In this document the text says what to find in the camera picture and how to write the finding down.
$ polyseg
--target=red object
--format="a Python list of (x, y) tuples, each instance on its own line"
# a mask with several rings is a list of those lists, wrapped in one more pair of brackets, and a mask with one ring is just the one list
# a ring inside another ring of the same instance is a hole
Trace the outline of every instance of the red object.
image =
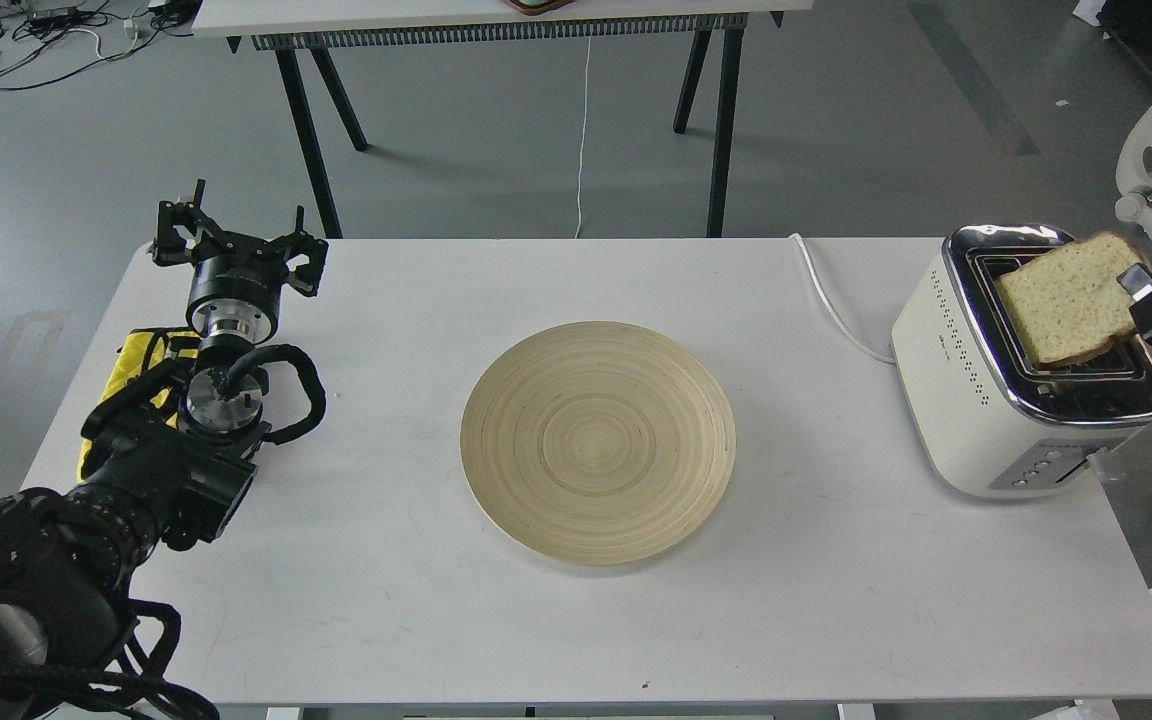
[(548, 3), (540, 5), (523, 5), (518, 0), (505, 0), (508, 5), (513, 5), (513, 8), (525, 15), (539, 15), (540, 13), (548, 13), (550, 10), (556, 10), (562, 8), (563, 5), (570, 3), (571, 0), (550, 0)]

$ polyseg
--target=white power cord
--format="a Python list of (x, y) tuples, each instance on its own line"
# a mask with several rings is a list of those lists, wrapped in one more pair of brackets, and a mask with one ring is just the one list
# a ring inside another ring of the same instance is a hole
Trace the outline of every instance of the white power cord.
[(97, 32), (92, 32), (92, 31), (90, 31), (90, 29), (86, 29), (84, 26), (73, 28), (73, 31), (74, 32), (86, 32), (88, 35), (94, 37), (96, 38), (96, 55), (97, 55), (97, 58), (100, 58), (101, 60), (120, 60), (120, 59), (123, 59), (123, 58), (126, 58), (128, 55), (131, 55), (132, 51), (136, 50), (136, 41), (141, 39), (139, 36), (134, 37), (132, 38), (132, 46), (131, 47), (128, 47), (128, 50), (123, 50), (122, 53), (119, 53), (118, 55), (113, 55), (113, 56), (106, 58), (105, 55), (100, 54), (100, 39), (101, 38), (100, 38), (99, 35), (97, 35)]
[(581, 177), (585, 174), (585, 137), (589, 134), (589, 59), (594, 54), (594, 37), (590, 36), (585, 45), (585, 119), (579, 124), (579, 165), (576, 167), (576, 234), (579, 237), (581, 228), (585, 227), (585, 213), (581, 207), (579, 190)]
[(812, 252), (808, 251), (808, 243), (803, 241), (803, 236), (801, 236), (801, 234), (798, 233), (791, 234), (790, 240), (797, 242), (797, 245), (799, 245), (799, 251), (803, 252), (803, 262), (808, 265), (808, 274), (812, 275), (812, 285), (817, 290), (817, 297), (819, 297), (820, 304), (823, 304), (824, 309), (826, 309), (827, 313), (829, 313), (829, 318), (833, 320), (833, 324), (838, 325), (838, 328), (842, 331), (842, 334), (844, 334), (847, 340), (851, 341), (851, 344), (855, 344), (856, 348), (858, 348), (858, 350), (861, 350), (862, 353), (864, 353), (870, 357), (873, 357), (874, 361), (879, 361), (879, 363), (887, 363), (888, 365), (895, 365), (896, 364), (895, 357), (890, 357), (887, 355), (882, 355), (881, 353), (870, 350), (870, 348), (865, 346), (865, 343), (861, 342), (859, 338), (856, 338), (855, 334), (851, 333), (851, 328), (847, 327), (847, 323), (842, 323), (841, 316), (838, 316), (838, 310), (833, 309), (833, 302), (829, 301), (829, 296), (826, 295), (826, 291), (824, 291), (824, 286), (820, 285), (819, 275), (817, 274), (817, 272), (814, 272)]

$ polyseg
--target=black table leg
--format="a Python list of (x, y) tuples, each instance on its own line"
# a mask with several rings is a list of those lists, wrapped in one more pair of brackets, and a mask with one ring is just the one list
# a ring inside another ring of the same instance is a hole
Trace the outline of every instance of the black table leg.
[(723, 236), (727, 210), (727, 170), (732, 165), (732, 128), (736, 122), (736, 85), (740, 85), (740, 52), (745, 29), (723, 31), (723, 68), (718, 81), (718, 124), (714, 128), (714, 169), (708, 182), (708, 223), (705, 237)]
[(310, 54), (314, 55), (314, 63), (319, 67), (323, 82), (328, 86), (328, 94), (332, 96), (332, 101), (338, 106), (340, 122), (344, 123), (344, 131), (349, 132), (349, 142), (353, 143), (353, 149), (358, 152), (366, 152), (367, 147), (370, 147), (367, 145), (367, 137), (362, 135), (358, 115), (353, 113), (353, 105), (349, 104), (349, 94), (346, 93), (344, 85), (340, 82), (340, 76), (335, 71), (332, 55), (328, 54), (325, 47), (314, 47), (314, 50), (310, 50)]
[(296, 137), (301, 141), (301, 153), (305, 156), (305, 169), (310, 173), (310, 185), (314, 189), (314, 202), (319, 206), (319, 218), (323, 219), (323, 234), (333, 240), (343, 237), (340, 234), (340, 219), (335, 214), (335, 200), (332, 197), (328, 170), (323, 165), (319, 136), (314, 132), (314, 118), (310, 115), (310, 104), (305, 99), (305, 81), (301, 78), (296, 51), (275, 50), (274, 55), (278, 56), (278, 71), (283, 76), (283, 90), (287, 91), (287, 105), (291, 108), (291, 121), (296, 123)]
[(679, 109), (673, 114), (673, 131), (687, 132), (687, 120), (691, 116), (691, 101), (696, 99), (696, 86), (700, 83), (700, 69), (705, 67), (705, 54), (708, 53), (708, 37), (713, 31), (698, 29), (691, 38), (691, 55), (687, 59), (687, 75), (682, 78), (682, 94), (679, 94)]

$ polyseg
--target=yellow padding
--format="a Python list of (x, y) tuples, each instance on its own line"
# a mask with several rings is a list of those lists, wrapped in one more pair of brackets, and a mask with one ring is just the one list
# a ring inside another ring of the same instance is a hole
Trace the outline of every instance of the yellow padding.
[[(127, 341), (123, 342), (123, 347), (119, 348), (114, 369), (109, 372), (109, 380), (105, 384), (105, 392), (101, 392), (100, 401), (97, 404), (99, 406), (100, 402), (108, 400), (115, 392), (127, 387), (128, 382), (141, 377), (142, 369), (147, 370), (161, 363), (162, 357), (168, 351), (168, 343), (172, 342), (173, 338), (195, 338), (197, 340), (198, 336), (189, 328), (147, 328), (129, 333)], [(179, 353), (179, 357), (197, 356), (197, 347), (183, 348)], [(168, 392), (164, 389), (164, 392), (154, 396), (154, 406), (162, 407), (166, 400), (168, 400)], [(177, 418), (173, 415), (168, 424), (175, 427), (175, 423), (177, 423)], [(83, 482), (83, 460), (86, 458), (88, 450), (91, 450), (91, 447), (90, 439), (84, 439), (78, 452), (78, 469), (76, 470), (78, 483)]]

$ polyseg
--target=desk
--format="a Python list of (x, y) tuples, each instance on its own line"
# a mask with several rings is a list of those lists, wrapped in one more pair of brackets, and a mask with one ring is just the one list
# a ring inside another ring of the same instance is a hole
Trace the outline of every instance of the desk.
[[(882, 347), (933, 238), (814, 242), (840, 313)], [(26, 484), (67, 488), (127, 329), (179, 324), (187, 268), (132, 260)], [(461, 411), (522, 338), (614, 319), (722, 384), (730, 487), (661, 556), (589, 569), (500, 533), (460, 462)], [(335, 242), (279, 340), (328, 416), (265, 447), (227, 532), (159, 548), (168, 679), (213, 702), (922, 702), (1152, 697), (1152, 600), (1105, 493), (1033, 502), (938, 480), (896, 370), (851, 348), (786, 240)], [(275, 377), (275, 425), (302, 414)]]
[(310, 50), (355, 150), (370, 147), (357, 114), (328, 54), (332, 47), (422, 45), (434, 41), (532, 40), (657, 32), (695, 32), (673, 131), (685, 132), (710, 36), (723, 31), (719, 73), (714, 164), (710, 174), (708, 220), (705, 234), (722, 236), (727, 173), (732, 162), (732, 129), (736, 118), (741, 47), (749, 13), (770, 10), (780, 24), (785, 10), (805, 10), (812, 0), (579, 0), (530, 18), (500, 0), (207, 0), (194, 23), (199, 37), (252, 36), (257, 50), (274, 50), (288, 108), (305, 157), (314, 204), (326, 237), (342, 237), (340, 220), (317, 139), (314, 118), (305, 97), (296, 50)]

